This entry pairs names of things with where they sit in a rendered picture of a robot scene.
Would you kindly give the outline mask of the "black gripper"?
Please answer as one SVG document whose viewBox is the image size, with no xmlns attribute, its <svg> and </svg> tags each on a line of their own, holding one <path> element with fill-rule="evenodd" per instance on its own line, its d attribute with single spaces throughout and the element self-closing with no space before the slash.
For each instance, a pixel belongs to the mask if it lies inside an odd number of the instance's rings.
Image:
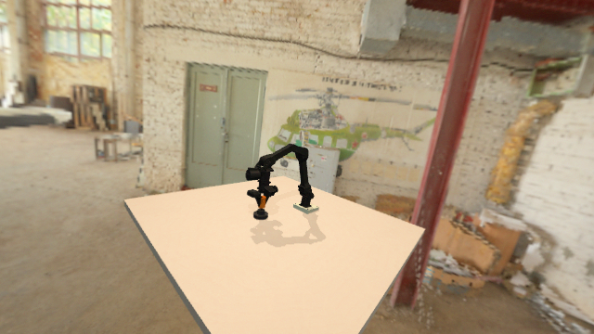
<svg viewBox="0 0 594 334">
<path fill-rule="evenodd" d="M 257 180 L 257 182 L 259 182 L 259 186 L 257 187 L 258 190 L 257 191 L 254 189 L 248 190 L 247 196 L 254 198 L 257 202 L 257 205 L 260 207 L 261 198 L 262 198 L 262 196 L 261 196 L 262 185 L 269 186 L 269 184 L 271 184 L 271 182 L 269 180 L 265 181 L 265 180 L 260 180 L 260 179 Z M 265 200 L 265 204 L 266 204 L 269 197 L 265 193 L 264 193 L 264 196 L 266 197 L 266 200 Z"/>
</svg>

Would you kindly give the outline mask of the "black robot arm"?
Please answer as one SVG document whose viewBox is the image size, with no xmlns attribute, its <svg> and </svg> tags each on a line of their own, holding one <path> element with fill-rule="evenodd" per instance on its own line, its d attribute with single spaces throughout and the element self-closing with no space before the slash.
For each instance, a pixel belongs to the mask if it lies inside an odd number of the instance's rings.
<svg viewBox="0 0 594 334">
<path fill-rule="evenodd" d="M 296 158 L 299 161 L 301 183 L 298 185 L 298 191 L 302 196 L 301 204 L 299 205 L 305 208 L 312 207 L 312 205 L 310 205 L 310 202 L 315 195 L 313 194 L 312 188 L 308 182 L 306 161 L 308 159 L 309 151 L 307 148 L 298 147 L 294 144 L 288 144 L 284 148 L 281 148 L 272 154 L 262 156 L 260 160 L 257 162 L 257 164 L 254 166 L 254 168 L 248 167 L 248 170 L 245 173 L 246 179 L 248 181 L 259 179 L 265 181 L 270 180 L 270 172 L 274 172 L 272 166 L 276 163 L 277 160 L 291 152 L 295 152 Z M 276 192 L 276 186 L 262 185 L 262 194 L 265 193 L 268 197 L 272 197 L 275 195 Z"/>
</svg>

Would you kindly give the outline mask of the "orange knob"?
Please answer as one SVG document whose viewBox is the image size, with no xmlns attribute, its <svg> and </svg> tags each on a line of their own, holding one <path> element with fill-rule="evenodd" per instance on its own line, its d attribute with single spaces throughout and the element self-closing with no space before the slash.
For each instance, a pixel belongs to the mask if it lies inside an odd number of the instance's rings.
<svg viewBox="0 0 594 334">
<path fill-rule="evenodd" d="M 265 196 L 262 196 L 260 207 L 258 206 L 258 208 L 260 208 L 260 209 L 265 208 L 265 200 L 266 200 L 266 197 Z"/>
</svg>

